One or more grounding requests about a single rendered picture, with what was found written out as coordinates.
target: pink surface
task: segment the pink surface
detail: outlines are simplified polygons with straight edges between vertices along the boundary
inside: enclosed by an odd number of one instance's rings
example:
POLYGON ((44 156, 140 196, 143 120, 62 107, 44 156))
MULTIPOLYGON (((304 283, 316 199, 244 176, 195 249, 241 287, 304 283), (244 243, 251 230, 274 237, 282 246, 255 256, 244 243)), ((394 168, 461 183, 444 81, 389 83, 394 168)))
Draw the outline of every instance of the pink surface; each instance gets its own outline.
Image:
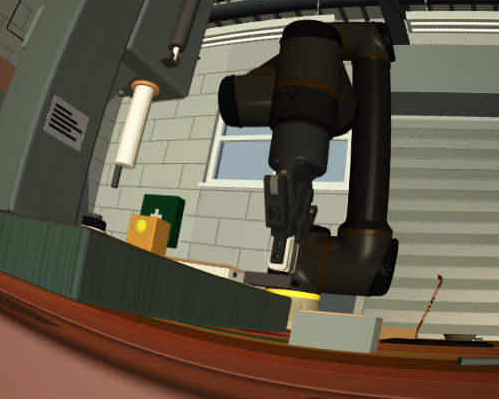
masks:
POLYGON ((0 312, 0 399, 202 399, 74 350, 0 312))

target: robotic arm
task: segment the robotic arm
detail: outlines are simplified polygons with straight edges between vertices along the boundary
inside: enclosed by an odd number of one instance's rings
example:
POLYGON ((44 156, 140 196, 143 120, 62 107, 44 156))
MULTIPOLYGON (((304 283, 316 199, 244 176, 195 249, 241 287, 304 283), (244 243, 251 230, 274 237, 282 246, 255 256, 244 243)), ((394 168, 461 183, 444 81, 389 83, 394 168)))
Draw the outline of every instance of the robotic arm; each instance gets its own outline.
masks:
POLYGON ((385 24, 299 21, 284 29, 278 57, 223 80, 225 123, 273 130, 269 166, 276 174, 264 185, 274 237, 268 273, 278 278, 254 284, 285 285, 280 277, 289 273, 286 285, 305 292, 388 291, 398 250, 387 224, 392 61, 385 24), (354 91, 343 60, 352 60, 354 91), (347 220, 331 237, 313 226, 312 181, 326 172, 330 140, 351 128, 347 220))

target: white cross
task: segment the white cross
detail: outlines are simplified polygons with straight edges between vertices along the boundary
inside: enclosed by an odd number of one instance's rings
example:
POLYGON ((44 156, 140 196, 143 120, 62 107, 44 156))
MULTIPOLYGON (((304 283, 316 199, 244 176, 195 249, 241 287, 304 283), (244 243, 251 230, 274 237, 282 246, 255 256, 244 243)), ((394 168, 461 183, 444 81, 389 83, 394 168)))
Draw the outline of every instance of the white cross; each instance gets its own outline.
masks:
POLYGON ((158 208, 157 208, 155 212, 151 214, 151 217, 158 217, 159 219, 162 219, 162 214, 158 213, 158 208))

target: small bowl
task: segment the small bowl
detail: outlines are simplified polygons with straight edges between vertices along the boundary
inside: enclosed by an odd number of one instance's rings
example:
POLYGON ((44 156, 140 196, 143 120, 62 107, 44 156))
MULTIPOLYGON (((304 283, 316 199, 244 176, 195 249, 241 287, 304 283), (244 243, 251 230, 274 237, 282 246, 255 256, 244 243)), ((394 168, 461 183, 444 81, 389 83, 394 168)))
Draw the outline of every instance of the small bowl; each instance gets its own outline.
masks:
POLYGON ((473 341, 476 334, 443 334, 447 341, 473 341))

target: green box surface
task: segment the green box surface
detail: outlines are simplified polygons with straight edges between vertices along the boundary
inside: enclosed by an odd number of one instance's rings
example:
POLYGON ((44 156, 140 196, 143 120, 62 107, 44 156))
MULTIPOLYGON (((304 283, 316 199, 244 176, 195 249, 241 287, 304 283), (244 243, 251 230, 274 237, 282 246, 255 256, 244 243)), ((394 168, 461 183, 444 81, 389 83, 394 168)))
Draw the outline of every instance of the green box surface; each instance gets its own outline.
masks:
POLYGON ((177 248, 185 204, 186 201, 178 196, 144 195, 140 215, 151 216, 158 212, 162 220, 171 225, 168 248, 177 248))
POLYGON ((5 211, 0 272, 80 303, 196 325, 284 332, 291 306, 88 227, 5 211))

